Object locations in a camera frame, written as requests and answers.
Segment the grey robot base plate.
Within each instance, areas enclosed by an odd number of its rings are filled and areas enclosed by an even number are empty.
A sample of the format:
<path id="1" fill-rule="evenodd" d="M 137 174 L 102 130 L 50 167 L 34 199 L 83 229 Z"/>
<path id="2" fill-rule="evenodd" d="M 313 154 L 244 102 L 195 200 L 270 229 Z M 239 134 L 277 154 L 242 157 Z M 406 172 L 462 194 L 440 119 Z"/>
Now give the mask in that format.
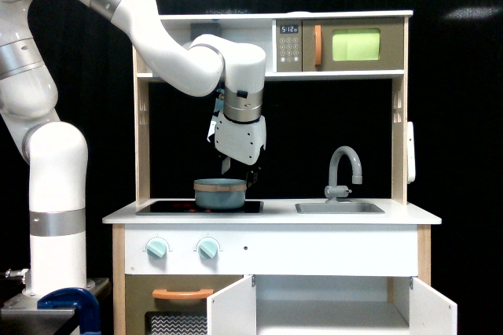
<path id="1" fill-rule="evenodd" d="M 88 279 L 84 288 L 59 289 L 40 296 L 31 291 L 31 272 L 28 269 L 1 272 L 1 282 L 20 283 L 22 291 L 1 305 L 1 315 L 72 315 L 84 319 L 99 319 L 98 299 L 111 291 L 108 278 Z"/>

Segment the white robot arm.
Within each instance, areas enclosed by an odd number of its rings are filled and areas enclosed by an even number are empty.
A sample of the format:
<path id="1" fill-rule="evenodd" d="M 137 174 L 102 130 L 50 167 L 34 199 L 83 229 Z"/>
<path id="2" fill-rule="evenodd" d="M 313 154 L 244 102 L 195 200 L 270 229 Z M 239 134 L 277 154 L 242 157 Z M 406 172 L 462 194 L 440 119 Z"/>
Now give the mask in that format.
<path id="1" fill-rule="evenodd" d="M 156 0 L 79 0 L 123 31 L 146 64 L 185 94 L 225 84 L 218 151 L 252 165 L 266 142 L 261 114 L 266 54 L 250 43 L 204 34 L 183 47 L 164 28 Z M 28 25 L 32 0 L 1 0 L 1 115 L 29 171 L 30 285 L 45 296 L 83 288 L 86 168 L 81 131 L 62 122 L 53 81 Z"/>

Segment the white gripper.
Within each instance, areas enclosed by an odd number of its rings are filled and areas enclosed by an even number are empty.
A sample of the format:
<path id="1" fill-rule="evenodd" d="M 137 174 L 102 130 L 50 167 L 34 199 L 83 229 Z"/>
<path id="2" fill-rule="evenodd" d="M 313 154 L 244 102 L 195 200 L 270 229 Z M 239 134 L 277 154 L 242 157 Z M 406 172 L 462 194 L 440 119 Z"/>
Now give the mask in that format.
<path id="1" fill-rule="evenodd" d="M 254 123 L 234 123 L 222 112 L 218 114 L 215 125 L 215 148 L 226 155 L 222 160 L 221 174 L 229 169 L 231 159 L 243 164 L 257 162 L 261 149 L 266 147 L 266 120 L 260 116 Z M 261 167 L 254 167 L 245 175 L 247 187 L 254 186 L 259 180 Z"/>

